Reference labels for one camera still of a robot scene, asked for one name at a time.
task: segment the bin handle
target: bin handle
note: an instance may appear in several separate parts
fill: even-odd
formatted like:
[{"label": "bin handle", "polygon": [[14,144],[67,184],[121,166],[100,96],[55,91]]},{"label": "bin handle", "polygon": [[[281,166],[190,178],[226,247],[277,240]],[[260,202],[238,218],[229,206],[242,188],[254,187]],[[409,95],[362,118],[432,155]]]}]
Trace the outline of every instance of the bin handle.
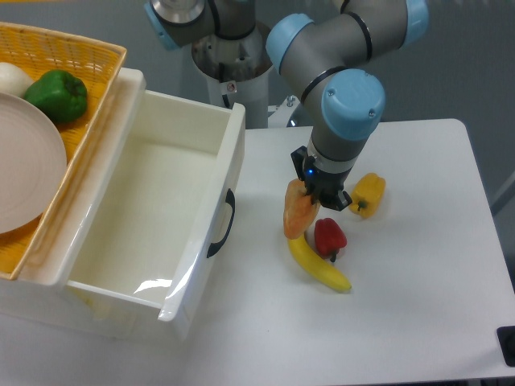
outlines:
[{"label": "bin handle", "polygon": [[227,236],[229,235],[229,232],[231,232],[231,227],[233,226],[234,212],[236,211],[236,199],[234,198],[234,193],[230,188],[227,190],[225,202],[228,203],[233,209],[233,212],[231,213],[231,220],[229,220],[229,226],[227,227],[227,231],[225,231],[225,235],[222,240],[218,241],[217,243],[211,243],[211,245],[209,245],[208,258],[220,251],[220,248],[222,248],[222,246],[225,244]]}]

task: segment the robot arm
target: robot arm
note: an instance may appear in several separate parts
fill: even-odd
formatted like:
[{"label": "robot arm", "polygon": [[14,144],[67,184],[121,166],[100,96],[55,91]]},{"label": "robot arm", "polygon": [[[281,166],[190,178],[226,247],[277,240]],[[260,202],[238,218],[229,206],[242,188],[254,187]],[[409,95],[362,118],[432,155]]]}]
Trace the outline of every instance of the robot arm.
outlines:
[{"label": "robot arm", "polygon": [[347,0],[325,23],[292,14],[270,32],[272,63],[315,123],[291,155],[314,201],[338,211],[351,203],[344,181],[385,107],[379,80],[350,67],[415,41],[427,24],[424,0]]},{"label": "robot arm", "polygon": [[379,80],[352,67],[420,38],[425,0],[343,0],[340,15],[325,23],[292,14],[271,31],[256,23],[254,0],[150,0],[145,7],[163,44],[193,43],[197,67],[220,82],[259,77],[271,60],[315,123],[307,146],[291,154],[298,177],[324,207],[351,203],[345,179],[385,107]]},{"label": "robot arm", "polygon": [[243,39],[256,26],[255,0],[150,0],[145,11],[168,49],[208,35]]}]

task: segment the wicker basket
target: wicker basket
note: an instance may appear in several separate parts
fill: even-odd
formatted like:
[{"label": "wicker basket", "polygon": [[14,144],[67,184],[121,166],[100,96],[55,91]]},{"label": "wicker basket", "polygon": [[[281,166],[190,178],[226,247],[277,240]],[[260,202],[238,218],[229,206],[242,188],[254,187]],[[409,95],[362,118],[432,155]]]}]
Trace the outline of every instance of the wicker basket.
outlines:
[{"label": "wicker basket", "polygon": [[23,69],[33,80],[59,68],[82,79],[88,89],[88,110],[78,120],[57,125],[63,138],[68,169],[56,196],[38,218],[0,234],[0,278],[14,280],[32,248],[44,234],[47,218],[59,210],[70,179],[87,148],[105,97],[126,57],[126,49],[98,40],[43,28],[0,23],[0,62]]}]

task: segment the red pepper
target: red pepper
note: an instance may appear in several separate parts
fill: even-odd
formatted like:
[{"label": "red pepper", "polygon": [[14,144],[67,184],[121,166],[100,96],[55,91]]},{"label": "red pepper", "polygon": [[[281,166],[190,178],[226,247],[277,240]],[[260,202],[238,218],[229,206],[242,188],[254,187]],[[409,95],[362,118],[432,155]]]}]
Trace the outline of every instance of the red pepper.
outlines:
[{"label": "red pepper", "polygon": [[336,255],[347,245],[347,237],[333,219],[321,219],[315,223],[315,245],[320,255],[336,261]]}]

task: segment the white onion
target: white onion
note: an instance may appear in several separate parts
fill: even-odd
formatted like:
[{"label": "white onion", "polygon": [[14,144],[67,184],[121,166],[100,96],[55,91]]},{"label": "white onion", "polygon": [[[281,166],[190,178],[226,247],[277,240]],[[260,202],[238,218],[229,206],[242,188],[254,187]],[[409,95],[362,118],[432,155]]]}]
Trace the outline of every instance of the white onion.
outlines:
[{"label": "white onion", "polygon": [[23,98],[34,81],[21,68],[11,63],[0,63],[0,92]]}]

